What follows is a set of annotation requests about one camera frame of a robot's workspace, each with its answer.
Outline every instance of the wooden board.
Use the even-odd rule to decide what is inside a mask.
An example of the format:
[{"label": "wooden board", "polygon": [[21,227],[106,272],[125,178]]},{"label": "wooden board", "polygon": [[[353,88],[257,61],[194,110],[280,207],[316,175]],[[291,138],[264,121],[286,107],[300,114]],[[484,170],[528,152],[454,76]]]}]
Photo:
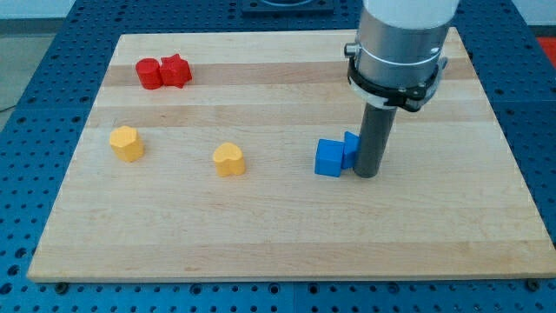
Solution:
[{"label": "wooden board", "polygon": [[[36,282],[405,280],[556,276],[556,252],[457,31],[437,95],[400,111],[381,172],[317,176],[318,138],[358,131],[352,30],[125,35],[28,276]],[[179,52],[183,90],[134,64]],[[139,128],[135,163],[109,133]],[[211,156],[238,144],[244,176]]]}]

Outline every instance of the black cylindrical tool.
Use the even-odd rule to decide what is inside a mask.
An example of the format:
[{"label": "black cylindrical tool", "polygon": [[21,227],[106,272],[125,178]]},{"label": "black cylindrical tool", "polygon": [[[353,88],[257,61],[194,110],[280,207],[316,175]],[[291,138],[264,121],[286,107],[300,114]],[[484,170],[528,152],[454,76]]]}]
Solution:
[{"label": "black cylindrical tool", "polygon": [[370,178],[379,172],[395,116],[396,108],[378,109],[369,103],[365,106],[354,166],[354,172],[358,176]]}]

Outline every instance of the toy block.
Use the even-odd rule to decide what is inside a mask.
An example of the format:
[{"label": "toy block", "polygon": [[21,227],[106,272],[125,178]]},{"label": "toy block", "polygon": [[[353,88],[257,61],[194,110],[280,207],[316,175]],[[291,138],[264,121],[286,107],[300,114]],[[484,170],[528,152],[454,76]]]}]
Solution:
[{"label": "toy block", "polygon": [[136,72],[144,89],[155,90],[162,86],[160,64],[154,58],[144,58],[137,62]]},{"label": "toy block", "polygon": [[120,160],[134,162],[142,157],[144,147],[137,129],[122,126],[110,133],[110,146]]},{"label": "toy block", "polygon": [[314,173],[339,177],[344,143],[335,140],[319,139],[314,161]]},{"label": "toy block", "polygon": [[343,170],[354,167],[358,148],[359,148],[359,136],[349,131],[346,131],[344,133],[344,153],[343,153],[343,158],[341,159],[341,168]]},{"label": "toy block", "polygon": [[193,79],[189,63],[180,58],[179,54],[163,57],[160,75],[165,86],[183,88],[183,85]]},{"label": "toy block", "polygon": [[215,162],[216,174],[220,177],[245,173],[243,152],[233,143],[223,143],[215,150],[212,159]]}]

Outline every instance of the metal cylinder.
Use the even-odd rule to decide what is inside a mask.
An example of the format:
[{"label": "metal cylinder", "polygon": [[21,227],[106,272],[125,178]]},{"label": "metal cylinder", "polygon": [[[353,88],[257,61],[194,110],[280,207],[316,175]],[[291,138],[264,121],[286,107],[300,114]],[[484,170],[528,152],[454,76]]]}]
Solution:
[{"label": "metal cylinder", "polygon": [[388,88],[412,88],[434,72],[459,0],[367,0],[355,68]]},{"label": "metal cylinder", "polygon": [[378,109],[369,103],[365,106],[354,165],[358,176],[370,178],[379,172],[395,116],[396,109]]}]

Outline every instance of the red block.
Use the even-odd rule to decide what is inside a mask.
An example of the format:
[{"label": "red block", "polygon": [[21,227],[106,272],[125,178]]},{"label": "red block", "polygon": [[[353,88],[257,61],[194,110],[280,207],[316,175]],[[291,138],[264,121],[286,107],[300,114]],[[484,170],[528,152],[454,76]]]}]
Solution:
[{"label": "red block", "polygon": [[163,57],[160,75],[165,86],[183,88],[183,85],[193,79],[189,63],[180,58],[179,54]]},{"label": "red block", "polygon": [[556,37],[539,37],[540,46],[556,68]]},{"label": "red block", "polygon": [[136,71],[144,89],[155,90],[162,86],[160,64],[154,58],[144,58],[137,62]]}]

